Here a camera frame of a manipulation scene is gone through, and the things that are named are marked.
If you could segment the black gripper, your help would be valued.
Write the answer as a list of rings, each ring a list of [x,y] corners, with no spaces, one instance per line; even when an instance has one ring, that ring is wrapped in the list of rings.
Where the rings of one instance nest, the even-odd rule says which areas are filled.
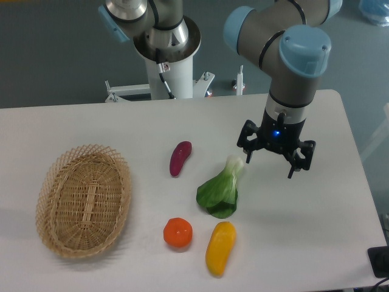
[[[254,151],[266,149],[284,154],[290,163],[288,179],[300,170],[308,171],[311,167],[316,141],[301,141],[300,134],[305,119],[298,123],[286,123],[286,116],[281,115],[281,121],[271,117],[264,111],[261,126],[258,127],[251,120],[246,120],[239,134],[236,145],[246,154],[246,164],[250,163]]]

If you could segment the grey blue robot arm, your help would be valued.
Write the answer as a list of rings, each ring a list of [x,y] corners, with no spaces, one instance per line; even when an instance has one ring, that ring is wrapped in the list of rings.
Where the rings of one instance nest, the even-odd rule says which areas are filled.
[[[301,141],[300,134],[331,51],[320,25],[341,6],[276,1],[260,12],[241,6],[228,16],[225,43],[271,78],[261,124],[245,122],[237,141],[247,156],[266,149],[284,156],[291,172],[309,170],[315,142]],[[205,96],[193,78],[201,34],[184,15],[182,1],[105,1],[98,11],[108,29],[120,41],[132,40],[145,60],[152,99]]]

